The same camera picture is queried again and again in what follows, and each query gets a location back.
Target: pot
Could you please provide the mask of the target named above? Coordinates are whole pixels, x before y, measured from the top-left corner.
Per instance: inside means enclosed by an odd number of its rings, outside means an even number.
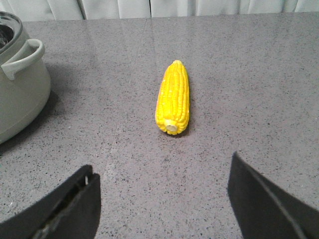
[[[43,43],[29,38],[17,16],[0,11],[0,143],[30,124],[48,100],[44,52]]]

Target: table surface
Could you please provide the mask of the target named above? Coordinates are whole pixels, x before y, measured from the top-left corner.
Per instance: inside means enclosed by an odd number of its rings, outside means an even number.
[[[52,92],[0,145],[0,221],[84,164],[101,176],[97,239],[240,239],[227,195],[234,151],[319,208],[319,12],[25,22],[44,42]],[[154,114],[181,60],[190,122]]]

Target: corn cob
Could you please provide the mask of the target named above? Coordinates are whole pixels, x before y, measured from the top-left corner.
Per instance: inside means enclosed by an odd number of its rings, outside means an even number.
[[[186,68],[175,60],[165,71],[155,112],[156,124],[168,134],[183,132],[189,120],[189,85]]]

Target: pot handle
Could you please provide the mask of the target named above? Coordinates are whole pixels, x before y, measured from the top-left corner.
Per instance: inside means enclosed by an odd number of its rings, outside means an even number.
[[[17,72],[40,60],[44,52],[45,49],[42,41],[38,39],[28,39],[14,56],[1,65],[1,68],[5,75],[13,81],[14,75]]]

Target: speckled granite countertop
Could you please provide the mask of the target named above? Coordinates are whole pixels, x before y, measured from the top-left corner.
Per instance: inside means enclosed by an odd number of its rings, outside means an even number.
[[[83,164],[101,175],[97,239],[240,239],[231,155],[319,208],[319,13],[24,23],[52,92],[0,145],[0,221]],[[166,67],[185,64],[181,136],[155,124]]]

